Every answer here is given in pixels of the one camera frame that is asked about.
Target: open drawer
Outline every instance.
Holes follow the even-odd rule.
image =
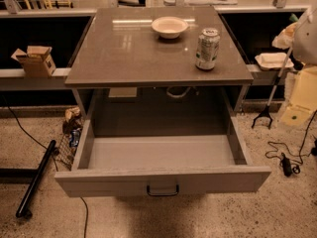
[[[95,90],[72,169],[55,179],[69,196],[162,196],[257,191],[269,174],[253,166],[224,89],[211,86],[182,98]]]

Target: desk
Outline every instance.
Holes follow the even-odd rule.
[[[151,28],[162,16],[189,29],[164,40]],[[209,72],[195,66],[206,27],[221,36]],[[252,80],[213,7],[99,9],[65,82],[86,121],[72,170],[57,182],[69,196],[256,191],[270,169],[252,165],[224,90]],[[174,101],[167,86],[199,94]],[[137,93],[112,98],[117,87]]]

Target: drawer handle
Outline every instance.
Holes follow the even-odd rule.
[[[165,193],[151,193],[150,186],[147,185],[147,194],[150,195],[150,196],[176,196],[176,195],[179,194],[179,185],[176,186],[176,192],[168,193],[168,194],[165,194]]]

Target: silver can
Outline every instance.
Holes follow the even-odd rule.
[[[215,28],[205,28],[198,37],[196,66],[200,69],[211,70],[216,64],[220,36]]]

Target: concrete floor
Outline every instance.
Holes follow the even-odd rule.
[[[99,2],[97,6],[105,6],[104,0]],[[88,0],[80,0],[77,5],[87,7],[88,4]],[[14,110],[25,130],[47,146],[52,139],[60,142],[66,108]],[[89,209],[86,237],[317,237],[317,158],[304,157],[301,173],[287,178],[279,160],[267,159],[264,155],[272,150],[268,141],[286,143],[297,155],[307,123],[300,128],[286,128],[277,123],[277,113],[272,111],[274,122],[270,130],[262,123],[252,129],[253,119],[262,108],[252,106],[246,109],[245,115],[238,114],[239,126],[254,164],[272,169],[258,192],[84,198]],[[314,147],[316,120],[311,124],[303,155],[309,154]],[[44,149],[22,132],[8,109],[0,108],[1,168],[34,169],[43,154]],[[60,170],[64,169],[63,165],[57,164]],[[84,237],[84,203],[80,198],[67,197],[53,178],[55,172],[50,160],[31,202],[33,216],[29,220],[15,216],[28,185],[0,184],[0,237]]]

